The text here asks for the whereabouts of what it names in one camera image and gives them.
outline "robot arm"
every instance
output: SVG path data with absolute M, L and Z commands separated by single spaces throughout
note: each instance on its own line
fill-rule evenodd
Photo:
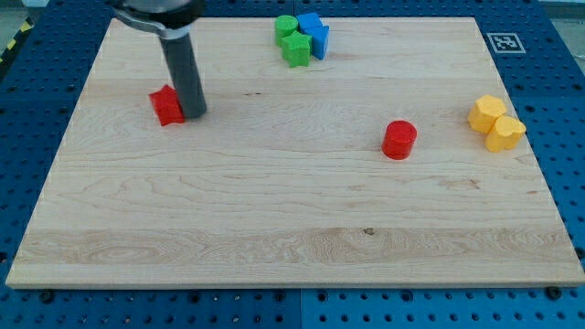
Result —
M 186 118 L 207 110 L 189 30 L 203 15 L 204 0 L 105 0 L 129 27 L 156 33 Z

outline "yellow hexagonal block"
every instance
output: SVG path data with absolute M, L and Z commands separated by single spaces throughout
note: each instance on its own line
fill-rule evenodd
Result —
M 495 120 L 505 113 L 505 104 L 501 99 L 485 95 L 475 101 L 475 105 L 467 116 L 467 121 L 473 130 L 480 133 L 489 133 Z
M 527 131 L 527 127 L 518 119 L 503 115 L 494 123 L 494 127 L 485 137 L 485 147 L 490 152 L 512 150 Z

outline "green block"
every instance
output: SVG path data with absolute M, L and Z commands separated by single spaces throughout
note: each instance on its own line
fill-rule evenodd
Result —
M 299 65 L 309 66 L 311 39 L 311 36 L 306 36 L 298 31 L 282 38 L 282 58 L 289 62 L 291 68 Z
M 299 27 L 299 21 L 296 20 L 295 16 L 282 15 L 276 17 L 274 22 L 274 35 L 275 41 L 278 47 L 282 44 L 282 38 L 288 37 Z

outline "toy block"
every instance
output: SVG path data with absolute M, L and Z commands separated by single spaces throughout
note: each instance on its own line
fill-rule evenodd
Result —
M 409 157 L 412 145 L 417 139 L 417 129 L 405 121 L 394 121 L 386 127 L 386 135 L 382 143 L 382 152 L 394 160 Z
M 313 56 L 323 59 L 327 52 L 327 44 L 329 43 L 329 27 L 310 27 L 306 28 L 305 34 L 313 38 L 311 45 L 311 53 Z
M 527 131 L 526 126 L 518 119 L 503 115 L 494 123 L 494 127 L 485 138 L 485 147 L 490 152 L 500 152 L 503 149 L 512 150 Z
M 298 27 L 299 21 L 294 16 L 282 15 L 276 17 L 276 21 L 274 21 L 274 39 L 278 47 L 282 45 L 282 38 L 291 35 Z
M 296 19 L 299 21 L 299 29 L 301 33 L 306 34 L 305 30 L 311 27 L 322 27 L 323 23 L 317 13 L 308 13 L 297 15 Z
M 306 36 L 298 31 L 282 38 L 282 58 L 289 62 L 291 68 L 300 65 L 309 66 L 311 39 L 311 36 Z
M 185 117 L 174 89 L 165 85 L 159 91 L 153 92 L 148 96 L 153 104 L 154 112 L 156 112 L 158 120 L 161 122 L 161 126 L 166 126 L 169 123 L 185 122 Z
M 504 113 L 504 101 L 491 95 L 485 95 L 475 101 L 475 105 L 467 116 L 467 121 L 473 130 L 489 133 L 495 120 Z

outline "wooden board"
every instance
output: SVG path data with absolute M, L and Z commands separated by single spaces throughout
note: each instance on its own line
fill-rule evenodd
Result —
M 272 19 L 201 19 L 209 111 L 160 127 L 153 35 L 113 21 L 7 283 L 14 288 L 505 287 L 584 275 L 526 138 L 466 116 L 505 88 L 471 18 L 326 19 L 287 68 Z M 380 152 L 413 122 L 411 157 Z

